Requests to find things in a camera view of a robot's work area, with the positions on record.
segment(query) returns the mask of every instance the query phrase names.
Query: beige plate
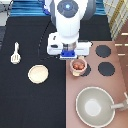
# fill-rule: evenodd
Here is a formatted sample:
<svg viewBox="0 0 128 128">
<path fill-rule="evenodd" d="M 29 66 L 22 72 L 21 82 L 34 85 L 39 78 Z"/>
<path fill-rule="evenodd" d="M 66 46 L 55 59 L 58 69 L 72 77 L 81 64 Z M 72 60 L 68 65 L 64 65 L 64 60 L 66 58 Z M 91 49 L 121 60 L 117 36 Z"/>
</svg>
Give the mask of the beige plate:
<svg viewBox="0 0 128 128">
<path fill-rule="evenodd" d="M 33 83 L 42 83 L 48 78 L 48 69 L 43 65 L 35 65 L 29 70 L 28 77 Z"/>
</svg>

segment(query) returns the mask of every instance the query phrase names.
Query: black stove burner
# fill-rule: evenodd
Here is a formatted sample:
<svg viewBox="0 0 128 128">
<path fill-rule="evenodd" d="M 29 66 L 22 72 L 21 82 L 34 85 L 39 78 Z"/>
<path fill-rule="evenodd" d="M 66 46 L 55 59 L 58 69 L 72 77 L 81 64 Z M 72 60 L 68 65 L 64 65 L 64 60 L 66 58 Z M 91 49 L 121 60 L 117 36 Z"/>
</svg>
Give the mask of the black stove burner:
<svg viewBox="0 0 128 128">
<path fill-rule="evenodd" d="M 91 67 L 89 64 L 87 64 L 87 69 L 86 69 L 85 73 L 81 76 L 88 76 L 90 72 L 91 72 Z"/>
<path fill-rule="evenodd" d="M 112 76 L 115 72 L 114 66 L 109 62 L 102 62 L 98 66 L 100 74 L 103 76 Z"/>
<path fill-rule="evenodd" d="M 99 45 L 96 48 L 96 54 L 99 57 L 106 58 L 111 55 L 111 49 L 106 45 Z"/>
</svg>

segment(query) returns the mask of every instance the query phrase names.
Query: black mat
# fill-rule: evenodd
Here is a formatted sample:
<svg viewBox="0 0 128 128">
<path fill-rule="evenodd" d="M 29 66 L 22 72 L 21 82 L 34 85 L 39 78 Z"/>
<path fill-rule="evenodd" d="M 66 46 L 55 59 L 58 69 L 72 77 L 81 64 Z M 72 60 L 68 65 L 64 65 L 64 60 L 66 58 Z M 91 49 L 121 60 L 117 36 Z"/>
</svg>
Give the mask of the black mat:
<svg viewBox="0 0 128 128">
<path fill-rule="evenodd" d="M 99 57 L 106 58 L 111 55 L 111 49 L 106 45 L 99 45 L 96 48 L 96 54 Z"/>
<path fill-rule="evenodd" d="M 110 62 L 100 63 L 98 70 L 103 76 L 112 76 L 115 73 L 115 68 Z"/>
<path fill-rule="evenodd" d="M 91 72 L 91 67 L 89 64 L 87 64 L 87 69 L 86 69 L 85 73 L 81 76 L 88 76 L 90 74 L 90 72 Z"/>
<path fill-rule="evenodd" d="M 37 48 L 46 25 L 43 18 L 34 20 L 33 25 L 31 19 L 22 18 L 19 25 L 11 25 L 14 19 L 7 23 L 0 51 L 0 128 L 66 128 L 66 62 L 54 58 L 39 61 Z M 53 31 L 51 27 L 45 35 L 43 52 L 48 33 Z M 13 65 L 10 56 L 16 41 L 21 62 Z M 27 77 L 29 69 L 37 64 L 49 69 L 48 79 L 40 85 Z"/>
</svg>

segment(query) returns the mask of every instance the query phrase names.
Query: bowl rim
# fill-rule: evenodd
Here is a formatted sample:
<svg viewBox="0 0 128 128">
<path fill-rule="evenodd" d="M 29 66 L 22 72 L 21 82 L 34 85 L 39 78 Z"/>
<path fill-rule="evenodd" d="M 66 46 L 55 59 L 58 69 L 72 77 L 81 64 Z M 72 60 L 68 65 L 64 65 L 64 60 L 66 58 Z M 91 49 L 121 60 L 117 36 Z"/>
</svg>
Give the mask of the bowl rim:
<svg viewBox="0 0 128 128">
<path fill-rule="evenodd" d="M 112 101 L 112 104 L 114 104 L 113 98 L 112 98 L 112 97 L 109 95 L 109 93 L 108 93 L 107 91 L 105 91 L 104 89 L 102 89 L 102 88 L 100 88 L 100 87 L 94 87 L 94 86 L 86 87 L 86 88 L 84 88 L 82 91 L 80 91 L 80 93 L 77 95 L 77 98 L 76 98 L 76 112 L 77 112 L 79 118 L 80 118 L 85 124 L 87 124 L 88 126 L 94 127 L 94 128 L 106 127 L 107 125 L 109 125 L 109 124 L 113 121 L 113 119 L 114 119 L 114 117 L 115 117 L 115 109 L 113 110 L 113 114 L 112 114 L 111 119 L 110 119 L 106 124 L 104 124 L 104 125 L 99 125 L 99 126 L 89 124 L 89 123 L 86 122 L 86 121 L 81 117 L 81 115 L 79 114 L 78 107 L 77 107 L 78 99 L 79 99 L 80 95 L 81 95 L 84 91 L 89 90 L 89 89 L 98 89 L 98 90 L 103 91 L 104 93 L 106 93 L 106 94 L 108 95 L 108 97 L 109 97 L 110 100 Z"/>
</svg>

